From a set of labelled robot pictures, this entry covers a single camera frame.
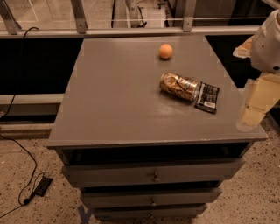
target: coffee can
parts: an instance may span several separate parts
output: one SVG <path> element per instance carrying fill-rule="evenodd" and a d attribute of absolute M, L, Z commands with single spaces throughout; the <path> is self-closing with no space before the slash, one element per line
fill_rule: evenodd
<path fill-rule="evenodd" d="M 190 102 L 197 98 L 200 91 L 199 81 L 175 73 L 164 73 L 161 76 L 159 86 L 164 91 Z"/>

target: cable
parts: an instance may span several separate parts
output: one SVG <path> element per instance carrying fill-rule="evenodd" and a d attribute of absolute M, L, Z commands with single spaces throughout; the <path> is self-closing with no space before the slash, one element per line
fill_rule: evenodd
<path fill-rule="evenodd" d="M 22 43 L 21 43 L 21 48 L 20 48 L 20 54 L 19 54 L 19 58 L 20 58 L 20 59 L 22 59 L 22 57 L 23 57 L 25 37 L 26 37 L 27 33 L 28 33 L 29 31 L 33 30 L 33 29 L 38 30 L 39 28 L 38 28 L 38 27 L 31 27 L 31 28 L 29 28 L 29 29 L 24 33 L 24 37 L 23 37 L 23 40 L 22 40 Z M 3 118 L 3 117 L 5 117 L 5 116 L 7 116 L 7 115 L 9 114 L 10 109 L 11 109 L 11 105 L 12 105 L 12 103 L 14 102 L 15 97 L 16 97 L 16 95 L 17 95 L 17 91 L 18 91 L 18 87 L 17 87 L 17 89 L 16 89 L 16 93 L 13 95 L 13 97 L 12 97 L 12 99 L 11 99 L 11 101 L 10 101 L 10 105 L 9 105 L 9 107 L 8 107 L 8 109 L 7 109 L 7 112 L 6 112 L 3 116 L 0 116 L 0 119 Z M 21 145 L 18 141 L 16 141 L 15 139 L 12 139 L 12 138 L 3 136 L 1 133 L 0 133 L 0 137 L 3 138 L 3 139 L 6 139 L 6 140 L 12 141 L 12 142 L 16 143 L 17 145 L 19 145 L 21 149 L 23 149 L 24 151 L 27 152 L 27 154 L 31 157 L 31 159 L 32 159 L 32 160 L 34 161 L 34 163 L 35 163 L 35 167 L 34 167 L 34 169 L 33 169 L 31 178 L 30 178 L 30 180 L 28 181 L 28 184 L 20 191 L 20 193 L 19 193 L 19 195 L 18 195 L 18 197 L 17 197 L 17 201 L 18 201 L 18 204 L 19 204 L 20 206 L 15 207 L 14 209 L 10 210 L 8 213 L 5 213 L 5 214 L 1 215 L 1 216 L 0 216 L 0 219 L 1 219 L 1 218 L 3 218 L 5 215 L 10 214 L 10 213 L 16 211 L 16 210 L 19 209 L 20 207 L 26 206 L 26 205 L 32 200 L 32 198 L 35 196 L 35 193 L 32 192 L 31 195 L 30 195 L 30 197 L 29 197 L 29 199 L 25 199 L 23 203 L 20 201 L 20 197 L 21 197 L 22 192 L 23 192 L 23 191 L 25 190 L 25 188 L 32 182 L 34 173 L 35 173 L 36 168 L 37 168 L 37 162 L 36 162 L 35 158 L 32 156 L 32 154 L 31 154 L 23 145 Z"/>

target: gold can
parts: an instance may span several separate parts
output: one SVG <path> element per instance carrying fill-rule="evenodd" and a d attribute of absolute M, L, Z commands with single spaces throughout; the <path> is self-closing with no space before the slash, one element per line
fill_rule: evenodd
<path fill-rule="evenodd" d="M 161 76 L 159 86 L 164 91 L 186 99 L 194 101 L 200 91 L 200 82 L 175 73 L 164 73 Z"/>

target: speckled floor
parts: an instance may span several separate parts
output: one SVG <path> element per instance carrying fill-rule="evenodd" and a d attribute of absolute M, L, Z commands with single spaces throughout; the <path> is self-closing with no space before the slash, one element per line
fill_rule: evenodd
<path fill-rule="evenodd" d="M 222 195 L 195 219 L 163 218 L 154 220 L 98 221 L 93 215 L 88 223 L 101 224 L 236 224 L 280 223 L 280 132 L 270 117 L 262 121 L 269 138 L 254 143 L 245 154 L 246 164 L 230 180 L 221 184 Z M 53 182 L 44 197 L 36 196 L 29 205 L 4 216 L 0 223 L 87 223 L 87 209 L 79 199 L 79 191 L 72 188 L 61 173 L 62 162 L 53 150 L 46 148 L 49 131 L 36 135 L 20 135 L 20 131 L 2 131 L 7 137 L 15 137 L 38 163 L 35 177 L 44 172 Z M 28 182 L 33 161 L 19 146 L 0 140 L 0 216 L 18 207 L 20 189 Z M 32 185 L 23 193 L 29 196 Z"/>

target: desk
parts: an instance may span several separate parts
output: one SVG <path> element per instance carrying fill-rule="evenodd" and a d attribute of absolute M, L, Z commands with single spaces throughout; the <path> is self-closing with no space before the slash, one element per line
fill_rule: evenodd
<path fill-rule="evenodd" d="M 165 72 L 219 87 L 217 114 L 162 92 Z M 235 127 L 241 104 L 203 36 L 85 39 L 47 147 L 97 219 L 194 216 L 267 137 Z"/>

